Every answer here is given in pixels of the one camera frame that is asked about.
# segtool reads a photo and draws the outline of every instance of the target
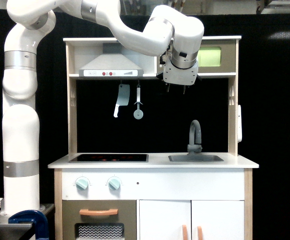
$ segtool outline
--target green panel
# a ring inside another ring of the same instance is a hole
[[[117,215],[84,216],[81,209],[103,211],[118,209]],[[136,200],[63,200],[63,240],[75,240],[77,223],[123,223],[125,240],[137,239]]]
[[[198,75],[200,73],[236,72],[236,40],[203,40],[198,51],[199,54],[201,54],[201,61],[204,65],[200,65],[198,59]]]
[[[219,67],[220,66],[220,47],[201,47],[198,52],[199,67]]]

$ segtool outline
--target knob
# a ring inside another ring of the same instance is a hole
[[[112,177],[108,180],[108,187],[111,190],[118,190],[120,187],[120,180],[117,177]]]
[[[77,189],[86,190],[89,185],[89,181],[88,181],[88,178],[81,176],[80,178],[76,180],[75,184],[76,184]]]

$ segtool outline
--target oven door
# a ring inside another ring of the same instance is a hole
[[[63,240],[135,240],[136,200],[63,200]]]

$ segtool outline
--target white cabinet door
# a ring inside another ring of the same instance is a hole
[[[189,200],[140,200],[140,240],[183,240],[183,225],[190,240],[190,208]]]
[[[244,240],[244,201],[192,201],[192,240]]]

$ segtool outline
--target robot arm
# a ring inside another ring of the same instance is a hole
[[[57,7],[74,17],[108,27],[123,46],[145,55],[164,54],[173,39],[172,54],[165,68],[170,71],[164,71],[164,80],[172,84],[194,84],[197,53],[204,34],[199,19],[160,5],[154,9],[143,32],[139,32],[121,21],[119,0],[9,0],[7,3],[10,17],[27,28],[41,24],[42,17]]]
[[[4,191],[5,213],[9,215],[39,209],[36,54],[40,40],[55,26],[52,10],[57,7],[108,27],[123,46],[145,55],[164,54],[172,41],[163,75],[167,83],[192,85],[198,72],[203,24],[168,6],[156,7],[139,32],[121,21],[119,0],[8,0],[8,14],[17,23],[5,43],[3,80]]]

